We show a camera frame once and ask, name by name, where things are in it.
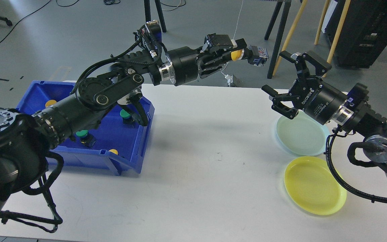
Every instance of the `gray floor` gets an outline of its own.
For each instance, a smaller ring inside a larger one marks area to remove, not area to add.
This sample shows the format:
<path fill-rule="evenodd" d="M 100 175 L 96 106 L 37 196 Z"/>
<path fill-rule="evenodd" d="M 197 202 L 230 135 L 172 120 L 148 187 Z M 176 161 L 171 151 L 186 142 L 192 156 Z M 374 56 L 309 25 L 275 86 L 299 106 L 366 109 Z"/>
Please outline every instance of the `gray floor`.
<path fill-rule="evenodd" d="M 0 15 L 15 24 L 46 2 L 0 1 Z M 74 0 L 58 2 L 69 5 Z M 162 2 L 177 5 L 179 1 Z M 168 49 L 182 46 L 195 48 L 202 45 L 206 34 L 217 32 L 233 37 L 240 6 L 241 1 L 187 0 L 186 6 L 164 12 L 168 32 L 163 34 L 163 42 Z M 248 44 L 264 46 L 271 55 L 277 26 L 269 41 L 264 41 L 264 33 L 274 6 L 274 2 L 246 0 L 235 38 L 244 38 Z M 299 1 L 292 1 L 284 37 L 299 6 Z M 327 57 L 329 44 L 324 35 L 317 46 L 313 44 L 322 7 L 322 1 L 308 3 L 287 49 L 289 52 L 314 50 L 323 58 Z M 152 18 L 157 18 L 153 1 Z M 23 20 L 0 44 L 0 79 L 9 80 L 0 80 L 0 107 L 15 107 L 33 80 L 76 80 L 92 63 L 128 48 L 134 42 L 132 32 L 143 23 L 143 1 L 122 0 L 120 4 L 106 6 L 101 0 L 81 0 L 67 8 L 57 6 L 55 1 L 50 2 Z M 0 40 L 10 29 L 0 21 Z M 286 61 L 281 63 L 272 80 L 266 78 L 267 70 L 268 63 L 258 68 L 239 61 L 230 63 L 224 72 L 241 79 L 240 87 L 260 88 L 268 84 L 274 88 L 289 88 L 296 78 L 293 64 Z M 106 68 L 101 68 L 95 74 L 105 71 Z M 367 85 L 370 90 L 369 103 L 387 117 L 387 48 L 369 69 L 348 70 L 333 65 L 326 81 L 342 91 L 349 91 L 357 82 Z M 191 85 L 226 86 L 227 83 L 223 75 L 217 73 Z"/>

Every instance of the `small box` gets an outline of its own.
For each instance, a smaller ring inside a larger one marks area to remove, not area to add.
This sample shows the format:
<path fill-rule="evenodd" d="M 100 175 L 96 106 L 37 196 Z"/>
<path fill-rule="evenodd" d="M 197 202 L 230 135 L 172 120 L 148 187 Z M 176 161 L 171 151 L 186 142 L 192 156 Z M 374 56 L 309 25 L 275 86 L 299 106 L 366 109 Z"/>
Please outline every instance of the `small box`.
<path fill-rule="evenodd" d="M 67 97 L 73 86 L 74 83 L 69 82 L 33 81 L 16 108 L 20 112 L 33 114 L 45 109 L 47 101 L 60 101 Z M 68 166 L 109 169 L 116 176 L 129 169 L 140 173 L 155 112 L 146 98 L 143 97 L 140 103 L 149 119 L 147 127 L 137 123 L 123 124 L 121 108 L 116 106 L 101 120 L 97 130 L 89 130 L 97 140 L 92 148 L 84 146 L 77 138 L 75 142 L 67 139 L 53 151 L 62 155 Z M 111 149 L 116 149 L 118 155 L 109 152 Z M 49 164 L 56 164 L 53 159 L 48 161 Z"/>

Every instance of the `power cord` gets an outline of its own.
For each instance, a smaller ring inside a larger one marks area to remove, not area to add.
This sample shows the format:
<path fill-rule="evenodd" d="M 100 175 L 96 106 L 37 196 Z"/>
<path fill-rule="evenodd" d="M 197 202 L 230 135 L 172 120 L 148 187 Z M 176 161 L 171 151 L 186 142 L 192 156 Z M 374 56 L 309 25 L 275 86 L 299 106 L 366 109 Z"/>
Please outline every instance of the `power cord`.
<path fill-rule="evenodd" d="M 164 6 L 167 6 L 167 7 L 173 7 L 173 9 L 163 9 L 162 11 L 166 11 L 166 12 L 170 12 L 170 11 L 173 11 L 173 10 L 176 10 L 180 7 L 183 7 L 184 5 L 186 5 L 186 0 L 184 0 L 184 3 L 181 4 L 182 0 L 180 0 L 180 3 L 177 5 L 177 6 L 173 6 L 173 5 L 168 5 L 168 4 L 165 4 L 165 3 L 161 3 L 162 5 Z"/>
<path fill-rule="evenodd" d="M 332 144 L 334 143 L 334 140 L 336 137 L 345 137 L 342 135 L 339 135 L 338 133 L 341 131 L 341 126 L 339 125 L 335 130 L 333 130 L 333 134 L 329 135 L 327 137 L 327 142 L 326 142 L 326 147 L 325 147 L 325 156 L 327 158 L 327 164 L 329 171 L 331 172 L 332 176 L 335 178 L 335 180 L 347 191 L 350 193 L 355 194 L 356 196 L 360 196 L 361 198 L 371 200 L 371 202 L 383 202 L 387 203 L 387 198 L 381 197 L 381 196 L 376 196 L 372 194 L 368 194 L 362 191 L 359 191 L 358 189 L 352 187 L 349 185 L 347 182 L 341 178 L 341 176 L 338 174 L 338 172 L 334 168 L 334 164 L 332 164 L 332 159 L 331 159 L 331 150 L 332 150 Z"/>
<path fill-rule="evenodd" d="M 113 5 L 113 4 L 119 4 L 120 3 L 120 0 L 104 0 L 104 4 L 105 5 Z"/>
<path fill-rule="evenodd" d="M 10 32 L 8 32 L 8 34 L 0 41 L 0 43 L 2 43 L 2 42 L 8 37 L 8 35 L 14 30 L 14 28 L 15 28 L 22 20 L 24 20 L 26 17 L 29 17 L 29 16 L 31 16 L 32 14 L 38 12 L 40 9 L 42 9 L 42 8 L 44 8 L 46 5 L 48 5 L 51 1 L 52 1 L 52 0 L 49 0 L 49 1 L 48 1 L 46 4 L 44 4 L 42 7 L 40 7 L 40 8 L 37 9 L 36 11 L 34 11 L 34 12 L 32 12 L 32 13 L 26 15 L 26 16 L 23 17 L 21 20 L 19 20 L 19 21 L 13 26 L 13 28 L 10 30 Z"/>
<path fill-rule="evenodd" d="M 243 9 L 243 3 L 244 3 L 244 0 L 241 2 L 240 12 L 238 13 L 237 25 L 235 26 L 233 39 L 235 39 L 235 34 L 237 33 L 238 21 L 240 20 L 240 14 L 241 14 L 241 10 Z M 225 79 L 228 81 L 228 86 L 230 86 L 230 84 L 233 82 L 233 76 L 230 76 L 228 74 L 223 73 L 223 71 L 226 69 L 227 66 L 228 66 L 228 63 L 225 64 L 225 67 L 221 70 L 221 73 L 225 77 Z"/>
<path fill-rule="evenodd" d="M 24 214 L 24 213 L 16 213 L 16 212 L 6 210 L 6 211 L 0 211 L 0 218 L 3 224 L 6 224 L 7 221 L 11 219 L 16 222 L 20 222 L 22 224 L 40 228 L 48 233 L 55 233 L 58 230 L 58 225 L 61 224 L 63 220 L 58 214 L 58 212 L 56 211 L 56 205 L 55 205 L 55 202 L 53 201 L 52 194 L 50 193 L 49 188 L 52 185 L 52 183 L 55 181 L 55 179 L 59 176 L 60 172 L 62 171 L 64 161 L 62 156 L 60 156 L 57 153 L 53 153 L 51 151 L 47 153 L 46 157 L 52 158 L 58 161 L 57 167 L 49 175 L 49 179 L 47 179 L 46 174 L 44 174 L 40 179 L 38 179 L 38 184 L 40 185 L 39 188 L 35 188 L 35 189 L 27 188 L 27 189 L 24 189 L 23 192 L 28 195 L 43 194 L 44 199 L 47 203 L 47 206 L 50 208 L 50 211 L 52 212 L 53 219 L 33 216 L 29 214 Z M 35 224 L 33 222 L 28 222 L 26 220 L 45 223 L 45 224 L 53 224 L 53 228 L 48 229 L 42 225 Z"/>
<path fill-rule="evenodd" d="M 60 7 L 71 7 L 72 5 L 76 4 L 78 1 L 79 1 L 79 0 L 75 1 L 73 4 L 70 4 L 70 5 L 60 5 L 60 4 L 58 3 L 58 0 L 56 0 L 56 4 L 57 4 L 58 6 L 60 6 Z"/>

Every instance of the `yellow object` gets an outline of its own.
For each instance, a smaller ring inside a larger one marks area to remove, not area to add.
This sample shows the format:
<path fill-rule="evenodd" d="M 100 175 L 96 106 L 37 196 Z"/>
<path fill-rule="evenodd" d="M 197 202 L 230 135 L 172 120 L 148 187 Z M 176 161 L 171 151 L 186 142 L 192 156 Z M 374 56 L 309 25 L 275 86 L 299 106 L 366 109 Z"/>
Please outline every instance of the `yellow object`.
<path fill-rule="evenodd" d="M 347 191 L 332 176 L 327 162 L 317 157 L 302 156 L 291 161 L 284 181 L 292 200 L 310 213 L 330 215 L 346 202 Z"/>
<path fill-rule="evenodd" d="M 44 106 L 47 108 L 48 106 L 51 106 L 55 103 L 56 103 L 56 100 L 51 99 L 51 100 L 47 101 L 46 104 L 44 104 Z"/>
<path fill-rule="evenodd" d="M 243 53 L 243 51 L 242 51 L 241 49 L 232 51 L 232 52 L 231 52 L 231 59 L 232 59 L 233 61 L 238 60 L 238 59 L 241 57 L 241 54 L 242 54 L 242 53 Z"/>
<path fill-rule="evenodd" d="M 115 149 L 111 149 L 111 150 L 109 150 L 111 153 L 114 153 L 114 154 L 116 154 L 116 155 L 118 155 L 119 154 L 119 152 L 117 151 L 117 150 L 115 150 Z"/>

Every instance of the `black robotic arm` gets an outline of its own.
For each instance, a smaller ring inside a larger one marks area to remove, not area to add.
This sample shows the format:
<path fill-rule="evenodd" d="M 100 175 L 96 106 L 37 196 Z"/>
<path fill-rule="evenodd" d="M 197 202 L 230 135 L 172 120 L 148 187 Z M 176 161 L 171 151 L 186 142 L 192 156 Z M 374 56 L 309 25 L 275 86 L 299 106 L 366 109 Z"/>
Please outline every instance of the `black robotic arm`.
<path fill-rule="evenodd" d="M 364 136 L 364 140 L 350 145 L 347 151 L 349 161 L 362 167 L 377 166 L 387 173 L 387 118 L 376 113 L 367 103 L 367 87 L 358 83 L 345 95 L 321 79 L 331 65 L 315 53 L 290 55 L 283 51 L 281 56 L 295 64 L 298 78 L 288 93 L 278 93 L 268 85 L 262 87 L 262 90 L 270 95 L 273 102 L 271 108 L 289 119 L 293 119 L 298 110 L 302 110 L 320 124 L 335 121 L 338 127 L 334 134 L 328 137 L 325 151 L 332 175 L 349 192 L 372 202 L 387 203 L 387 198 L 361 192 L 347 184 L 335 171 L 331 159 L 334 139 L 345 137 L 353 131 Z M 315 67 L 314 75 L 310 74 L 306 62 Z M 291 101 L 293 107 L 284 105 L 282 102 L 285 101 Z M 340 135 L 340 131 L 345 131 L 346 134 Z M 356 149 L 362 149 L 370 161 L 357 160 Z"/>
<path fill-rule="evenodd" d="M 135 43 L 129 49 L 87 68 L 63 100 L 33 115 L 19 113 L 16 109 L 0 111 L 0 218 L 3 223 L 13 219 L 50 233 L 57 230 L 62 219 L 56 212 L 49 188 L 61 172 L 63 158 L 50 150 L 66 139 L 75 139 L 74 134 L 79 130 L 97 129 L 101 119 L 115 105 L 131 113 L 140 125 L 147 126 L 147 116 L 139 103 L 144 83 L 142 75 L 148 73 L 154 85 L 171 81 L 178 86 L 218 72 L 231 60 L 246 59 L 252 65 L 262 66 L 268 58 L 262 48 L 247 47 L 243 39 L 231 40 L 227 35 L 218 34 L 207 35 L 204 45 L 197 49 L 185 46 L 167 51 L 161 42 L 157 21 L 146 23 L 134 34 Z M 142 50 L 131 52 L 137 46 Z M 163 50 L 165 62 L 161 60 Z M 109 72 L 89 77 L 107 64 L 112 64 Z M 137 112 L 130 110 L 128 104 L 133 104 Z M 58 161 L 49 177 L 46 176 L 47 158 Z M 39 187 L 31 188 L 37 181 Z M 53 219 L 1 211 L 9 196 L 19 191 L 28 195 L 43 194 Z M 53 229 L 28 220 L 53 224 Z"/>

